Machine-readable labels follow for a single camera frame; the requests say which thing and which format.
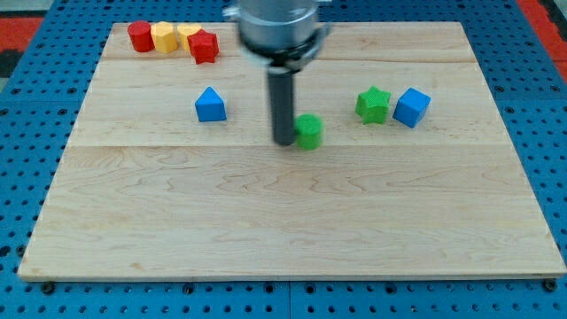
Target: blue cube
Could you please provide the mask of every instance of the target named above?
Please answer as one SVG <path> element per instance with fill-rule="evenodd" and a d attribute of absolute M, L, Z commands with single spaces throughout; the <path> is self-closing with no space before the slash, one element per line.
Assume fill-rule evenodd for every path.
<path fill-rule="evenodd" d="M 414 128 L 422 120 L 430 102 L 431 97 L 410 88 L 398 100 L 393 118 Z"/>
<path fill-rule="evenodd" d="M 195 102 L 199 121 L 225 121 L 224 102 L 213 88 L 207 87 Z"/>

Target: wooden table surface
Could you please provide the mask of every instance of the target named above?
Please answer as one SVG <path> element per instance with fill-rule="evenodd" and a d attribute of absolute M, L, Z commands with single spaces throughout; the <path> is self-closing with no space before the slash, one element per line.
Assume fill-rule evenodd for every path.
<path fill-rule="evenodd" d="M 25 280 L 430 280 L 566 269 L 459 23 L 337 23 L 297 74 L 323 146 L 271 142 L 264 70 L 232 24 L 215 64 L 114 26 L 19 267 Z M 392 93 L 362 125 L 357 94 Z M 199 123 L 206 86 L 228 120 Z M 391 118 L 415 87 L 415 129 Z"/>

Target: metal cylinder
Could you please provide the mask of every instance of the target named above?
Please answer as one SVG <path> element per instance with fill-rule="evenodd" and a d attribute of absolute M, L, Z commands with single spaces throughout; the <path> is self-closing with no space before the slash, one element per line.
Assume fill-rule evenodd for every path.
<path fill-rule="evenodd" d="M 239 33 L 257 49 L 296 47 L 315 31 L 318 3 L 315 0 L 238 0 Z"/>
<path fill-rule="evenodd" d="M 274 142 L 291 145 L 295 142 L 293 74 L 268 71 L 268 88 Z"/>

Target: blue pyramid block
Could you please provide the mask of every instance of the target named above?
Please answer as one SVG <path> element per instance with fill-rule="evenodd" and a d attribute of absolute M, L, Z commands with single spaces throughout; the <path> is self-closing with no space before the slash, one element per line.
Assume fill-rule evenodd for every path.
<path fill-rule="evenodd" d="M 199 121 L 225 121 L 227 114 L 224 110 L 222 98 L 213 88 L 207 87 L 195 102 Z"/>
<path fill-rule="evenodd" d="M 430 102 L 431 97 L 410 88 L 398 100 L 393 118 L 414 128 L 422 120 Z"/>

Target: blue pegboard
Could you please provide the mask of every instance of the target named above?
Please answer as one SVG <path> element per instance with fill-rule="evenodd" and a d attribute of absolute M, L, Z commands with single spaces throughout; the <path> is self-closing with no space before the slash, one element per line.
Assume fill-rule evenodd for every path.
<path fill-rule="evenodd" d="M 27 284 L 20 255 L 113 22 L 221 21 L 226 0 L 58 0 L 0 95 L 0 317 L 567 317 L 567 281 Z M 334 0 L 328 21 L 461 21 L 567 252 L 567 87 L 517 4 Z"/>

